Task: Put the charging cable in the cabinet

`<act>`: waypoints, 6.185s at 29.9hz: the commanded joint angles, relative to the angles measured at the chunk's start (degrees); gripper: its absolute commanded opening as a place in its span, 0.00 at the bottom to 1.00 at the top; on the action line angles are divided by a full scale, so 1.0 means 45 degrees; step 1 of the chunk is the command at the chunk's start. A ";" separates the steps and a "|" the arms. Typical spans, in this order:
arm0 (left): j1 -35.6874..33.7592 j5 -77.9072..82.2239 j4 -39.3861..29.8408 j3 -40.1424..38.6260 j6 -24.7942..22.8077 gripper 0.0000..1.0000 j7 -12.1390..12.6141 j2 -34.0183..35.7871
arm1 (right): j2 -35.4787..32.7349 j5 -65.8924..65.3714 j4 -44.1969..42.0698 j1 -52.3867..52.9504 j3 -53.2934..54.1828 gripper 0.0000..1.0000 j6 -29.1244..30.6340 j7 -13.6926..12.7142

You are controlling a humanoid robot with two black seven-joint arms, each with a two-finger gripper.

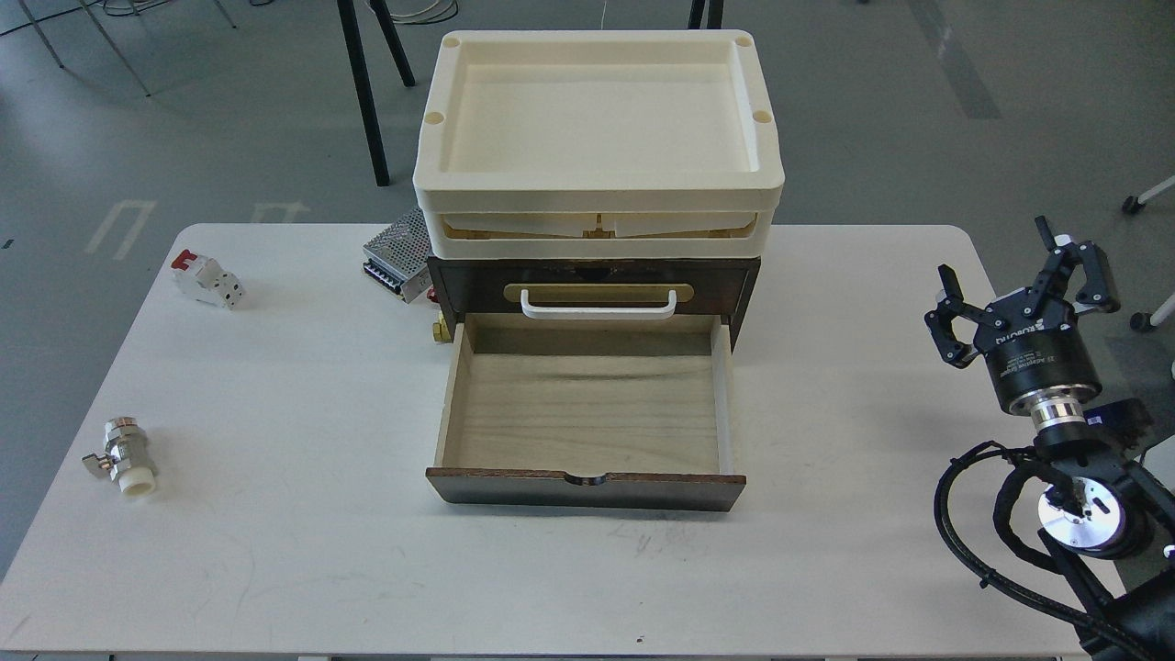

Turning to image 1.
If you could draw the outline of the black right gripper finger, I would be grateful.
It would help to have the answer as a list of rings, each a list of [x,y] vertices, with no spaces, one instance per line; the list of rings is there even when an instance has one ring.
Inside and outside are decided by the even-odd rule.
[[[1053,232],[1045,215],[1034,218],[1040,237],[1050,256],[1030,285],[1030,315],[1041,317],[1052,308],[1070,306],[1077,317],[1083,313],[1115,313],[1121,308],[1112,267],[1104,250],[1092,241],[1062,242]],[[1085,284],[1074,301],[1066,301],[1069,281],[1081,269]]]
[[[936,267],[936,274],[944,284],[944,294],[936,298],[935,309],[924,315],[924,323],[926,323],[944,363],[958,369],[967,367],[975,359],[978,351],[973,344],[956,338],[954,321],[964,318],[975,322],[976,325],[983,325],[985,309],[973,306],[964,301],[956,272],[948,264]]]

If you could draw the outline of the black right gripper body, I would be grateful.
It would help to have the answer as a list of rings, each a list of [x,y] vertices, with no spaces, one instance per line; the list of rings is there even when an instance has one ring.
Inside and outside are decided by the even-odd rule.
[[[1049,387],[1069,389],[1079,402],[1102,393],[1090,353],[1076,328],[1069,301],[1045,296],[1032,317],[1025,288],[991,301],[988,308],[1003,319],[1001,328],[976,330],[976,350],[983,355],[1000,409],[1008,414],[1027,414],[1023,394]]]

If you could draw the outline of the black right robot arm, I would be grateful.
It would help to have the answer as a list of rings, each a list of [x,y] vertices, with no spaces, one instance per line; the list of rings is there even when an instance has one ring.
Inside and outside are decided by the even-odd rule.
[[[1030,446],[985,441],[952,460],[936,481],[934,521],[953,557],[1016,602],[1070,623],[1094,660],[1171,659],[1171,547],[1157,575],[1113,596],[1085,560],[1142,554],[1155,532],[1171,532],[1171,492],[1124,456],[1152,418],[1136,398],[1086,411],[1102,392],[1079,333],[1082,313],[1120,306],[1112,267],[1092,241],[1035,225],[1045,267],[1030,285],[985,306],[964,299],[956,272],[939,267],[944,292],[924,323],[944,363],[967,367],[985,360],[1003,413],[1028,417]],[[1025,587],[976,557],[958,537],[951,488],[966,468],[991,457],[1010,464],[993,506],[993,528],[1020,560],[1065,576],[1080,606],[1073,608]]]

